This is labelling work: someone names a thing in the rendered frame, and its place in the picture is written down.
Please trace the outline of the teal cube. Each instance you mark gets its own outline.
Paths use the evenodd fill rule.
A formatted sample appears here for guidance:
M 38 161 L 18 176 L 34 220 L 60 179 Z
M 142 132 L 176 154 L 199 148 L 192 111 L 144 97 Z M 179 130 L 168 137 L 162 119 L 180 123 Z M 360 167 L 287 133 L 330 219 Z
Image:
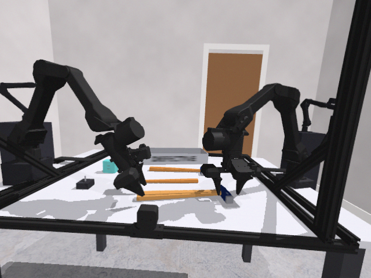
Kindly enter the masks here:
M 103 172 L 104 173 L 116 173 L 118 171 L 117 166 L 114 162 L 110 162 L 109 159 L 103 161 Z

